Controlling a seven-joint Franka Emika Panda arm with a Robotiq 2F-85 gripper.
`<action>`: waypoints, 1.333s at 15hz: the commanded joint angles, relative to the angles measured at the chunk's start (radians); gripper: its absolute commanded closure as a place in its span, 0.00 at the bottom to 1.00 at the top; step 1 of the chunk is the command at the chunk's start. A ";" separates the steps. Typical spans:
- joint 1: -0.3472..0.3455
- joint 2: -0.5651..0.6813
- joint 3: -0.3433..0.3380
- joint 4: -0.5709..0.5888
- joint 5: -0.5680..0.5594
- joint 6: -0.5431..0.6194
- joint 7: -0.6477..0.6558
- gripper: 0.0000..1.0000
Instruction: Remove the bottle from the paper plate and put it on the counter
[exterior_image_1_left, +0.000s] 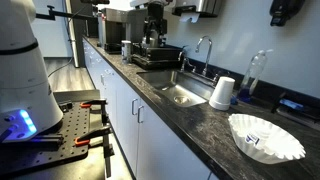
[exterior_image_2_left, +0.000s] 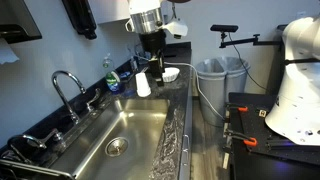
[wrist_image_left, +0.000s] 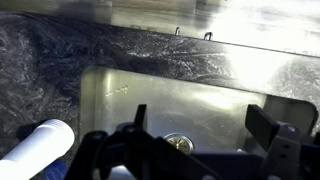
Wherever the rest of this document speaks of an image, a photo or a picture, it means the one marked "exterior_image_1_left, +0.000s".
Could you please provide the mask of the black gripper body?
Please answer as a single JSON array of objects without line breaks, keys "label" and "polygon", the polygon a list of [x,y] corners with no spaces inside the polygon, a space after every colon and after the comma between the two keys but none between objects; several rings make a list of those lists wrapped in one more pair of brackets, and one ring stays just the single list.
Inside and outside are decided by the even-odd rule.
[{"label": "black gripper body", "polygon": [[164,35],[167,33],[167,20],[163,18],[164,4],[162,2],[150,2],[147,6],[147,16],[144,20],[144,37],[146,43],[150,43],[152,33],[156,32],[154,47],[160,47],[165,43]]}]

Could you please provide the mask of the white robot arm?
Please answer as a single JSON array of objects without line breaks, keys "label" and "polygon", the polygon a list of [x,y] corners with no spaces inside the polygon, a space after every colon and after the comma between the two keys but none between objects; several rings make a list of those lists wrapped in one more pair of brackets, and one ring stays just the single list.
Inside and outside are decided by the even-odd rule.
[{"label": "white robot arm", "polygon": [[0,143],[25,142],[63,117],[31,23],[32,0],[0,0]]}]

